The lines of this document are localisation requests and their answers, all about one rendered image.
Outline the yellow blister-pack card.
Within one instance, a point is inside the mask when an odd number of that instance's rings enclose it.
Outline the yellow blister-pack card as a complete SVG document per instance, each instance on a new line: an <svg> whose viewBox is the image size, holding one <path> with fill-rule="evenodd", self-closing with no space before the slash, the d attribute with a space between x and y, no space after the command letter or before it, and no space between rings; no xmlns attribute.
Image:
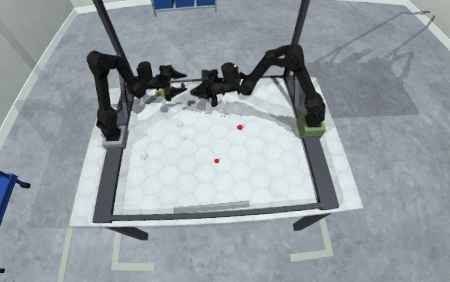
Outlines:
<svg viewBox="0 0 450 282"><path fill-rule="evenodd" d="M162 97L164 97L164 89L159 89L159 91L155 89L154 98L162 98Z"/></svg>

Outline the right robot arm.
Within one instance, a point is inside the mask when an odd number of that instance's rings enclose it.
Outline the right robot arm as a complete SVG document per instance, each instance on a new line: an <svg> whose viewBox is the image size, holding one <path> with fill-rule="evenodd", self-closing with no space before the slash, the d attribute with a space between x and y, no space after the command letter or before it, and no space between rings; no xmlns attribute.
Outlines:
<svg viewBox="0 0 450 282"><path fill-rule="evenodd" d="M117 58L118 60L110 60ZM125 60L117 55L92 51L87 55L87 63L94 75L99 103L96 126L101 129L101 132L104 132L102 133L105 135L106 141L119 141L121 129L116 124L118 119L117 111L111 107L107 76L110 69L118 67L116 69L126 82L128 92L139 99L145 95L146 89L154 89L151 64L147 61L140 62L138 68L136 68L138 76L134 77ZM160 65L159 71L157 83L167 85L167 82L164 82L169 77L169 69L165 65Z"/></svg>

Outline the grey flat bar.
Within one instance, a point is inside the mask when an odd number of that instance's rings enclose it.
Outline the grey flat bar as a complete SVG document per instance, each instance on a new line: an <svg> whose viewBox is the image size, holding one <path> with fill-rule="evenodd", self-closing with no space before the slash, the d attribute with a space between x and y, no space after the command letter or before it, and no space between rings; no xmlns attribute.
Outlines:
<svg viewBox="0 0 450 282"><path fill-rule="evenodd" d="M212 210L243 208L243 207L250 207L249 201L220 203L220 204L209 204L209 205L197 205L197 206L185 206L185 207L174 207L174 214L175 213L189 213L189 212L201 212L201 211L212 211Z"/></svg>

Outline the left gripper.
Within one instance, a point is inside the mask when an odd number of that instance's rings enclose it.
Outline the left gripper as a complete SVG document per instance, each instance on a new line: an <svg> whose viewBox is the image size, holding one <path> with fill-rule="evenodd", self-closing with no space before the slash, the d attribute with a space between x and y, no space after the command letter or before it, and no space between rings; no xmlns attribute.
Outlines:
<svg viewBox="0 0 450 282"><path fill-rule="evenodd" d="M218 105L217 94L225 95L225 93L227 93L226 88L225 88L225 80L222 80L222 78L221 78L220 81L210 83L209 71L202 70L202 82L203 82L203 85L201 83L199 86L193 88L190 92L192 92L193 96L200 97L200 98L206 99L208 101L209 101L209 98L211 98L213 101L213 102L211 102L211 106L216 107ZM210 87L212 88L212 91L211 91ZM210 90L210 92L208 92L209 90ZM214 97L213 97L212 93L214 94Z"/></svg>

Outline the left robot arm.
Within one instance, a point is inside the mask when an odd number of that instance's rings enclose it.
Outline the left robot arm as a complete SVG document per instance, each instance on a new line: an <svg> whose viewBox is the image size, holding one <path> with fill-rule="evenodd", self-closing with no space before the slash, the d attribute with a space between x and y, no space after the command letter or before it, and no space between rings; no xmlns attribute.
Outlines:
<svg viewBox="0 0 450 282"><path fill-rule="evenodd" d="M284 58L279 58L283 55L285 55ZM274 58L273 56L278 58ZM308 101L305 97L304 103L307 112L309 112L307 116L305 116L307 126L308 128L321 127L321 122L325 120L326 105L325 103L323 104L323 98L314 88L305 67L302 47L298 44L284 45L276 49L268 50L252 71L252 76L250 76L251 73L245 75L242 72L238 72L238 66L235 66L235 64L231 62L224 63L221 66L221 70L225 80L226 92L237 91L238 95L241 93L245 96L250 96L259 79L272 65L288 67L289 70L295 73L305 96L308 97ZM241 80L242 83L240 85Z"/></svg>

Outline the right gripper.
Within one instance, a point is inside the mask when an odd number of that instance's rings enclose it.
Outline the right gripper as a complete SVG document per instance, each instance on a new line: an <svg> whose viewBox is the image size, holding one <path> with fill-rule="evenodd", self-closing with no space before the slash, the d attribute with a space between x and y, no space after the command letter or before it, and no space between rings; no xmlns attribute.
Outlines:
<svg viewBox="0 0 450 282"><path fill-rule="evenodd" d="M159 91L159 89L164 89L165 100L172 101L172 98L174 98L176 95L186 91L187 88L184 88L184 87L176 88L176 87L171 86L171 78L173 78L173 80L174 80L174 79L187 77L187 75L175 71L174 68L172 67L172 65L167 65L167 68L169 68L169 78L167 79L168 87L167 87L167 85L162 85L162 84L157 83L156 80L159 80L159 77L157 77L157 75L155 77L153 77L153 87L157 91ZM170 86L171 86L171 88L169 88ZM167 87L167 88L165 88L165 87Z"/></svg>

